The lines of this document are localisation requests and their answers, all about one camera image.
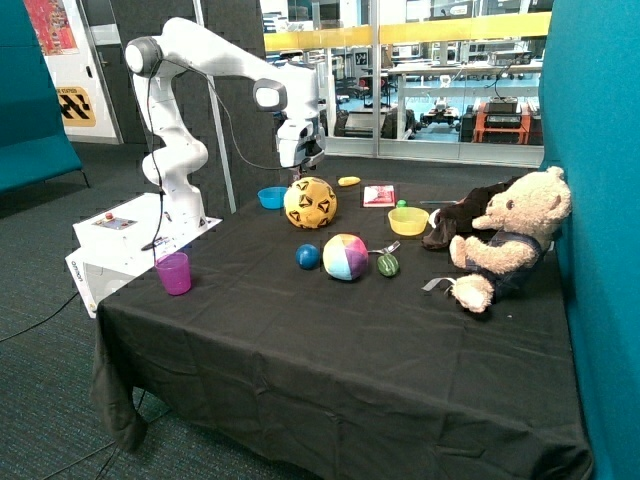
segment small book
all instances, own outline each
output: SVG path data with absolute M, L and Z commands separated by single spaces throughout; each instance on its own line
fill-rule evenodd
M 367 185 L 364 187 L 363 207 L 395 207 L 396 194 L 393 185 Z

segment colorful ball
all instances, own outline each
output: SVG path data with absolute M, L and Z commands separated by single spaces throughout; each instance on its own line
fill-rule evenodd
M 327 182 L 305 177 L 291 184 L 284 195 L 287 218 L 299 228 L 319 228 L 331 223 L 338 210 L 338 199 Z
M 296 262 L 304 270 L 313 270 L 320 261 L 320 251 L 313 245 L 305 243 L 296 250 Z
M 369 254 L 355 235 L 340 233 L 324 246 L 322 261 L 327 273 L 339 280 L 355 280 L 367 271 Z

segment label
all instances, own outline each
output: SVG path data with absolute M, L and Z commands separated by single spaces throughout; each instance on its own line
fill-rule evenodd
M 56 88 L 56 92 L 65 127 L 95 127 L 96 117 L 84 88 L 60 87 Z

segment pink plastic cup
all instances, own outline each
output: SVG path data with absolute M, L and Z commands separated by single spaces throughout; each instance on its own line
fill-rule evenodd
M 156 270 L 169 295 L 182 295 L 191 289 L 189 257 L 185 253 L 176 252 L 160 258 Z

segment teddy bear paw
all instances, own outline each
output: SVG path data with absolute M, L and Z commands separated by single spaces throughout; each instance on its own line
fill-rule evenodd
M 469 275 L 458 279 L 451 293 L 467 310 L 482 313 L 491 305 L 493 287 L 486 278 L 480 275 Z
M 456 235 L 451 239 L 449 245 L 449 254 L 453 264 L 458 268 L 464 268 L 466 265 L 466 244 L 464 238 Z

